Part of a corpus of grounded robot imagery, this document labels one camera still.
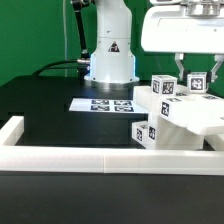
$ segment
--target white cable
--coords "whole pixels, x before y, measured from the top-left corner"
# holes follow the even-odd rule
[[[64,28],[64,41],[65,41],[65,60],[68,60],[68,36],[67,36],[67,11],[66,0],[63,0],[63,28]],[[65,70],[65,77],[68,76],[68,69]]]

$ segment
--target warning label sticker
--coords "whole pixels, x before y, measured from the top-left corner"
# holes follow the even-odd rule
[[[111,45],[109,52],[116,52],[116,53],[120,52],[116,41],[114,41],[113,44]]]

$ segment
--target printed marker sheet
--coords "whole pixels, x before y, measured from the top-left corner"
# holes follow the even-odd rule
[[[148,110],[131,100],[74,98],[69,111],[148,114]]]

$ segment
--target black tabletop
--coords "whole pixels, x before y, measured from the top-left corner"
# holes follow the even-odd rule
[[[22,145],[136,148],[131,124],[147,114],[69,111],[73,98],[131,100],[132,92],[88,87],[77,78],[17,77],[0,88],[0,119],[24,116]]]
[[[132,99],[74,78],[18,77],[0,88],[0,120],[24,115],[19,144],[135,148],[143,114],[71,112],[74,97]],[[193,175],[0,172],[1,224],[221,224],[224,178]]]

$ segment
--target green wall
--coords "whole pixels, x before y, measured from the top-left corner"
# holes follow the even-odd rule
[[[174,54],[145,53],[141,48],[141,30],[148,0],[125,0],[133,14],[131,49],[137,59],[136,73],[142,80],[152,74],[178,76]],[[7,0],[0,1],[0,85],[20,75],[30,75],[38,68],[64,59],[63,0]],[[89,52],[96,47],[96,7],[82,11]],[[73,9],[67,1],[68,57],[80,56],[79,39]],[[186,69],[211,70],[213,56],[187,55]],[[224,68],[211,88],[224,96]],[[64,72],[46,72],[60,75]],[[69,76],[76,76],[70,71]]]

